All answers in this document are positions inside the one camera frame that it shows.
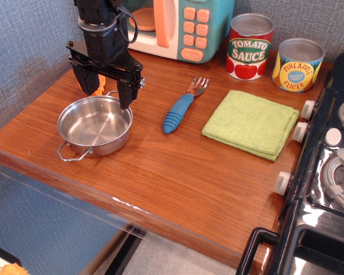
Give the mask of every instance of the wooden table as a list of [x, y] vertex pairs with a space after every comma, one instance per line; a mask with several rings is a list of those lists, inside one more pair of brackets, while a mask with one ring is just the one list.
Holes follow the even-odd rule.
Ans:
[[[58, 116], [84, 97], [70, 70], [0, 130], [0, 163], [236, 268], [254, 228], [278, 231], [283, 198], [274, 193], [276, 178], [294, 169], [301, 146], [292, 130], [271, 162], [201, 131], [231, 89], [301, 111], [306, 100], [318, 98], [332, 65], [322, 64], [315, 88], [289, 93], [272, 83], [275, 52], [265, 75], [255, 81], [227, 74], [224, 44], [211, 61], [199, 65], [130, 52], [144, 65], [146, 86], [131, 104], [131, 135], [121, 150], [72, 163], [58, 157], [64, 142]], [[163, 119], [196, 74], [210, 78], [208, 89], [178, 129], [164, 134]], [[105, 91], [115, 87], [107, 79]], [[63, 154], [74, 157], [69, 148]], [[259, 255], [257, 264], [262, 261]]]

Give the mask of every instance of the white knob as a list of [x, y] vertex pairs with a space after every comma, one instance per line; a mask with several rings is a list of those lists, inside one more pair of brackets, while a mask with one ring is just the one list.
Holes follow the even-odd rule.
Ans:
[[314, 107], [315, 107], [315, 103], [316, 101], [314, 100], [306, 100], [302, 109], [302, 113], [300, 114], [300, 116], [303, 119], [310, 120], [312, 111], [314, 110]]
[[306, 133], [306, 129], [307, 129], [308, 123], [307, 122], [298, 122], [297, 126], [294, 130], [294, 134], [293, 134], [293, 139], [296, 142], [302, 143], [303, 138], [304, 138], [304, 134]]
[[331, 128], [325, 134], [325, 143], [330, 147], [338, 145], [341, 140], [342, 133], [339, 131], [339, 129]]
[[287, 172], [280, 172], [275, 183], [275, 193], [281, 196], [284, 196], [284, 194], [286, 193], [286, 189], [287, 189], [290, 178], [291, 178], [291, 174]]

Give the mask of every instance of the green towel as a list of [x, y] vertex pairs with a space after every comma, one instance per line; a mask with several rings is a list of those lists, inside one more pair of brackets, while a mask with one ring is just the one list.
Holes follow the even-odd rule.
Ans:
[[202, 134], [275, 161], [299, 111], [241, 91], [230, 91], [215, 110]]

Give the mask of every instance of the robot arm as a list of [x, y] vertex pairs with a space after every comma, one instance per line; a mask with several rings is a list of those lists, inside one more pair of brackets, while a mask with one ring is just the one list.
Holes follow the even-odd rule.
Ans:
[[87, 95], [99, 87], [98, 75], [117, 81], [121, 109], [127, 109], [144, 86], [143, 65], [128, 52], [127, 17], [122, 0], [74, 0], [85, 41], [69, 41], [74, 74]]

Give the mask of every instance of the blue fork handle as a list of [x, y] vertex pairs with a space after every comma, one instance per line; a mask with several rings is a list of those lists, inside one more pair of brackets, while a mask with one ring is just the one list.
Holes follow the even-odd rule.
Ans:
[[194, 101], [194, 96], [190, 94], [183, 95], [172, 106], [171, 110], [163, 122], [163, 131], [165, 133], [172, 133], [181, 123], [190, 104]]

